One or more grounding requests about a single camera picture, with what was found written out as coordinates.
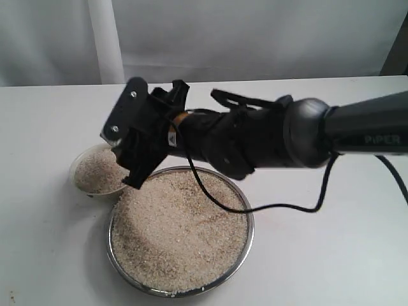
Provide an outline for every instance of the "white backdrop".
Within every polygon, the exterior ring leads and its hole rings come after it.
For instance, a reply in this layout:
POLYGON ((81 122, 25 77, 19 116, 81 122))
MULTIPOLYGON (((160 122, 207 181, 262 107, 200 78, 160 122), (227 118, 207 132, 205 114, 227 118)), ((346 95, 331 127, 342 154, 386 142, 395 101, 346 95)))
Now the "white backdrop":
POLYGON ((377 75, 407 0, 0 0, 0 85, 377 75))

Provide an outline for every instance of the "metal bowl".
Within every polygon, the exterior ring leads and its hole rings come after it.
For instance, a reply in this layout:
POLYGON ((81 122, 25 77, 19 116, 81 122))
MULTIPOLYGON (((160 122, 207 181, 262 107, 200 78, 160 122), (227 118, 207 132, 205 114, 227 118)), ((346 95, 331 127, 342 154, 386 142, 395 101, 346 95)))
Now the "metal bowl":
MULTIPOLYGON (((242 191, 234 184, 232 181, 230 181, 227 177, 224 175, 214 172, 212 170, 208 170, 205 168, 200 168, 196 167, 196 169, 200 172, 205 172, 209 173, 211 175, 215 175, 216 177, 219 177, 221 180, 223 180, 225 183, 227 183, 234 192, 236 192, 237 196, 242 200, 244 203, 245 208, 251 208, 249 205, 249 202, 247 198, 244 196, 242 191)), ((165 168, 159 171, 154 172, 151 176, 150 179, 153 177, 156 177, 158 175, 164 175, 164 174, 169 174, 173 172, 181 172, 181 171, 190 171, 189 166, 177 166, 177 167, 171 167, 171 168, 165 168)), ((108 230, 107 230, 107 235, 106 235, 106 246, 108 249, 108 257, 110 259, 110 262, 112 263, 113 267, 120 273, 120 275, 128 282, 130 285, 133 287, 148 293, 150 295, 155 295, 155 296, 161 296, 161 297, 166 297, 166 298, 182 298, 185 296, 192 296, 192 295, 198 295, 200 293, 207 292, 215 287, 218 287, 221 285, 223 282, 225 282, 227 279, 229 279, 242 265, 244 260, 246 259, 249 250, 251 249, 252 246, 252 240, 254 239, 254 216, 252 214, 247 214, 247 241, 244 245, 244 248, 242 249, 241 254, 239 255, 237 261, 231 268, 229 268, 222 276, 220 276, 218 279, 215 281, 211 282, 210 284, 206 285, 205 287, 199 288, 199 289, 193 289, 187 292, 183 293, 177 293, 173 294, 171 292, 167 291, 161 291, 161 290, 156 290, 154 288, 147 287, 134 278, 132 278, 129 274, 127 274, 124 269, 121 267, 119 262, 116 259, 115 253, 113 251, 113 245, 112 245, 112 230, 113 230, 113 224, 114 224, 114 219, 115 219, 115 207, 112 209, 109 219, 108 219, 108 230)))

